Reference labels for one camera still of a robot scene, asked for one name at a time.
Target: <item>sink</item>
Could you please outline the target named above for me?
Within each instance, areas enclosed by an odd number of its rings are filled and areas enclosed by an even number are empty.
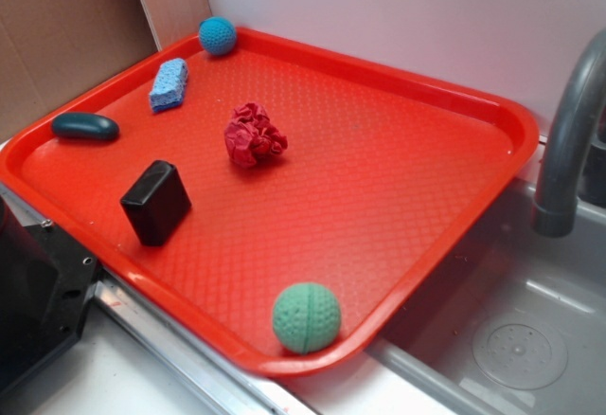
[[[457,413],[606,410],[606,215],[541,237],[533,193],[512,182],[370,348]]]

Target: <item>screw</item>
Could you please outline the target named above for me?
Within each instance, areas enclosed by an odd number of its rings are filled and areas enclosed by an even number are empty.
[[[55,223],[53,223],[53,221],[51,219],[44,219],[41,223],[40,226],[47,232],[51,232],[53,230],[53,227],[55,226]]]

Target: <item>tray rim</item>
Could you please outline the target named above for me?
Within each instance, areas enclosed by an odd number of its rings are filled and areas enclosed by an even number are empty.
[[[279,56],[268,55],[267,50],[279,45]],[[532,115],[522,105],[509,99],[480,92],[454,83],[432,79],[420,74],[360,60],[349,55],[335,53],[323,48],[305,45],[277,36],[261,33],[248,28],[238,28],[237,49],[249,50],[265,56],[279,59],[283,62],[294,63],[310,69],[319,70],[326,74],[347,81],[354,81],[368,86],[374,83],[376,88],[410,98],[417,96],[418,101],[440,107],[439,99],[448,102],[445,110],[460,113],[467,117],[480,119],[501,129],[511,138],[514,152],[507,164],[480,191],[473,200],[472,206],[467,206],[440,235],[432,247],[406,273],[407,281],[400,280],[386,294],[382,302],[364,319],[353,332],[343,341],[305,356],[272,356],[266,355],[237,338],[233,332],[223,325],[217,328],[217,322],[203,314],[202,321],[210,325],[210,334],[200,335],[218,351],[234,360],[238,365],[270,377],[293,376],[309,374],[336,365],[363,349],[380,330],[390,316],[406,301],[422,280],[439,264],[446,251],[458,241],[472,226],[480,214],[488,208],[492,201],[513,179],[515,173],[522,168],[533,155],[539,143],[539,129]],[[100,110],[106,104],[130,92],[136,86],[153,79],[160,63],[176,58],[187,58],[202,51],[197,35],[191,35],[169,46],[165,50],[151,55],[112,77],[108,81],[91,89],[83,95],[67,102],[64,106],[49,115],[35,121],[30,126],[12,138],[0,152],[0,181],[21,196],[26,202],[38,209],[43,215],[52,218],[65,228],[77,240],[92,248],[99,259],[115,272],[114,266],[106,263],[116,258],[116,252],[103,240],[96,238],[83,229],[70,215],[51,203],[41,193],[30,186],[19,176],[20,166],[39,146],[54,138],[50,130],[52,119],[65,111],[88,110],[92,113]],[[403,94],[401,88],[408,88]],[[136,267],[134,277],[124,277],[122,272],[117,276],[139,291],[146,298],[153,300],[161,309],[174,316],[187,328],[188,321],[196,318],[199,324],[201,311],[186,304],[168,287],[159,281],[152,280],[141,274],[141,268]]]

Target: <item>cardboard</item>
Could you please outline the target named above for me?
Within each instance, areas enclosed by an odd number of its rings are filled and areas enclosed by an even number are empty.
[[[155,50],[139,0],[0,0],[0,141]]]

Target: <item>white wall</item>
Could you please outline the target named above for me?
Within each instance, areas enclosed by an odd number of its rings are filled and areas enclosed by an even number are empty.
[[[543,134],[606,0],[209,0],[215,15],[517,100]]]

